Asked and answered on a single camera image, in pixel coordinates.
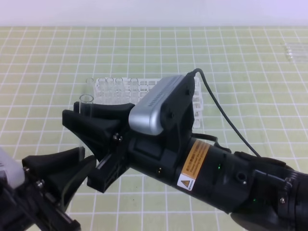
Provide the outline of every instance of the green grid surface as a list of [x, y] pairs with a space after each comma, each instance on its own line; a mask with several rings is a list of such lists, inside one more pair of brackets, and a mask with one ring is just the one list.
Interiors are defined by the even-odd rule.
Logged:
[[[262, 156], [308, 173], [308, 65], [291, 63], [285, 42], [308, 43], [308, 28], [0, 27], [0, 146], [18, 161], [76, 147], [62, 110], [72, 109], [89, 77], [161, 78], [199, 67]], [[195, 132], [249, 152], [204, 87], [203, 99]], [[243, 230], [131, 169], [105, 194], [82, 185], [67, 213], [83, 231]]]

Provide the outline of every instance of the clear test tube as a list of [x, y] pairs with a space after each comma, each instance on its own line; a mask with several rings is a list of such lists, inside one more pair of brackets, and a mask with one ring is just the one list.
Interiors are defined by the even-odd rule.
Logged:
[[116, 97], [117, 103], [116, 104], [123, 104], [125, 103], [125, 89], [124, 83], [122, 78], [115, 79], [115, 87], [116, 87]]
[[94, 79], [87, 78], [85, 89], [83, 90], [83, 94], [94, 95]]
[[107, 82], [106, 78], [100, 78], [98, 80], [98, 83], [100, 85], [100, 91], [101, 91], [101, 104], [105, 104], [106, 101], [106, 93], [107, 93]]
[[139, 82], [137, 78], [131, 78], [130, 82], [130, 102], [137, 104], [139, 101]]
[[105, 104], [114, 104], [116, 98], [115, 81], [113, 78], [108, 77], [106, 79], [107, 91], [105, 96]]
[[94, 101], [93, 95], [90, 94], [82, 94], [79, 97], [79, 113], [84, 116], [92, 115], [92, 104]]
[[[94, 97], [90, 94], [83, 94], [79, 97], [79, 113], [84, 116], [92, 116], [92, 105]], [[82, 147], [85, 149], [85, 156], [90, 156], [92, 153], [90, 149], [84, 144], [84, 142], [79, 142], [79, 150], [82, 151]]]

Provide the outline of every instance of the screw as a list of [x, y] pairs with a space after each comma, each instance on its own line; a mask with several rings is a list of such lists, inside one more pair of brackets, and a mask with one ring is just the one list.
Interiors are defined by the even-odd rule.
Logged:
[[25, 171], [25, 172], [29, 172], [30, 169], [29, 169], [28, 167], [24, 167], [24, 171]]
[[115, 141], [117, 141], [117, 140], [118, 140], [118, 136], [119, 136], [119, 133], [116, 133], [116, 134], [113, 136], [113, 139], [114, 139]]
[[42, 189], [43, 187], [44, 187], [44, 181], [43, 180], [38, 180], [37, 182], [36, 182], [36, 185], [37, 185], [37, 187], [39, 188], [39, 189]]
[[285, 199], [282, 197], [282, 198], [280, 198], [279, 202], [280, 202], [281, 204], [284, 204], [284, 203], [285, 203]]

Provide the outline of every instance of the black robot arm segment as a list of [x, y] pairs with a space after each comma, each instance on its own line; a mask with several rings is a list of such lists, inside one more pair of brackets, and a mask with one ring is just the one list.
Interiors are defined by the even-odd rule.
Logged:
[[[192, 133], [194, 75], [192, 72], [179, 77], [181, 81], [171, 91], [166, 88], [161, 93], [162, 89], [153, 88], [151, 91], [156, 91], [157, 97], [152, 94], [153, 98], [148, 97], [136, 106], [118, 105], [114, 116], [110, 116], [111, 109], [108, 111], [108, 118], [97, 113], [106, 106], [96, 104], [91, 106], [96, 115], [92, 118], [78, 112], [63, 112], [63, 125], [89, 144], [100, 160], [89, 174], [88, 186], [104, 193], [131, 167], [230, 213], [248, 231], [308, 230], [306, 174], [275, 159], [241, 152], [232, 154], [218, 144], [216, 137]], [[163, 102], [149, 103], [156, 98]], [[144, 121], [151, 121], [158, 111], [159, 120], [155, 117], [152, 124]], [[136, 118], [143, 120], [142, 127], [138, 127]]]

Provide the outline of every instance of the orange warning sticker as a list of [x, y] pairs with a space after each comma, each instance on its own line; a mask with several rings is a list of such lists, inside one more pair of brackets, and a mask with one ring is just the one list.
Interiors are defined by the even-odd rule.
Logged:
[[196, 140], [178, 179], [178, 186], [191, 191], [200, 172], [210, 144]]
[[182, 174], [197, 179], [209, 147], [208, 143], [196, 140], [185, 161]]

